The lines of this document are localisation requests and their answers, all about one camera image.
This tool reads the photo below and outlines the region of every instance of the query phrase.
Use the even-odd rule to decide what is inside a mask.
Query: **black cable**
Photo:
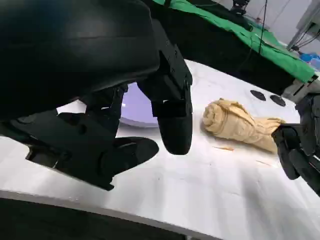
[[[300,39],[298,41],[296,41],[295,45],[297,46],[298,43],[301,42],[301,40],[305,37],[305,35],[307,34],[307,31],[304,32],[304,34],[302,35],[302,37],[300,37]]]
[[[264,35],[264,29],[265,29],[265,21],[266,21],[266,14],[267,14],[267,5],[268,5],[268,0],[265,0],[265,5],[264,5],[264,17],[263,17],[263,23],[262,23],[262,30],[261,30],[261,39],[260,39],[260,46],[259,46],[259,54],[261,53],[261,46],[262,46],[262,38]],[[247,61],[250,59],[251,53],[252,53],[252,49],[253,49],[253,40],[252,37],[251,39],[251,47],[250,47],[250,51],[249,54],[247,55],[247,57],[245,58],[245,60],[240,64],[240,66],[237,68],[237,70],[235,71],[236,73],[238,73],[241,68],[247,63]]]
[[[251,46],[250,46],[250,51],[249,51],[249,54],[246,56],[245,60],[240,64],[240,66],[237,68],[237,70],[235,71],[236,73],[238,73],[242,67],[247,63],[247,61],[249,60],[250,56],[251,56],[251,53],[252,53],[252,46],[253,46],[253,40],[252,40],[252,37],[250,38],[251,40]]]
[[[268,5],[268,0],[265,0],[264,14],[263,14],[263,23],[262,23],[261,38],[260,38],[260,46],[259,46],[259,55],[261,55],[262,38],[263,38],[263,36],[264,36],[264,31],[265,31],[265,23],[266,23],[266,15],[267,15],[267,5]]]
[[[302,42],[300,45],[298,45],[298,48],[302,48],[310,43],[312,43],[314,40],[316,40],[320,36],[320,32],[318,32],[314,37]]]

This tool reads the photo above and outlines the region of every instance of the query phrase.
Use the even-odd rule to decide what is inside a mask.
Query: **white table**
[[[277,156],[215,139],[200,127],[205,107],[220,97],[239,101],[254,116],[298,123],[294,104],[286,100],[286,107],[278,106],[265,90],[187,63],[194,78],[194,130],[188,155],[169,154],[156,128],[121,125],[119,136],[151,138],[160,151],[117,175],[115,189],[107,192],[24,160],[27,147],[0,138],[0,197],[123,218],[203,239],[318,240],[320,198],[302,179],[289,180]],[[253,97],[252,89],[263,92],[267,101]]]

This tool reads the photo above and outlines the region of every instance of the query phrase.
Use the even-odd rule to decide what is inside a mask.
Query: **green cloth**
[[[161,5],[165,3],[165,0],[153,1]],[[242,26],[239,26],[229,20],[217,17],[208,11],[192,5],[186,0],[171,0],[170,8],[186,13],[197,14],[217,27],[228,32],[233,32],[242,42],[244,42],[257,53],[259,52],[261,29],[258,27],[253,26],[253,30],[248,31]],[[300,60],[297,56],[283,47],[272,32],[265,30],[263,32],[262,40],[260,53],[263,57],[269,59],[274,64],[278,65],[303,83],[307,83],[314,76],[315,70],[306,62]]]

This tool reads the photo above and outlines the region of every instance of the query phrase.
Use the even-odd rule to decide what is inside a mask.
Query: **crumpled cloth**
[[[253,118],[238,102],[220,98],[205,108],[203,123],[205,129],[216,137],[237,140],[277,153],[271,134],[286,122],[276,117]]]

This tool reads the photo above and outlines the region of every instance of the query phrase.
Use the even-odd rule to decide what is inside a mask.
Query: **small debris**
[[[234,151],[235,149],[233,147],[228,147],[228,146],[224,146],[224,147],[219,147],[219,146],[214,146],[215,149],[222,149],[222,150],[227,150],[227,151]]]

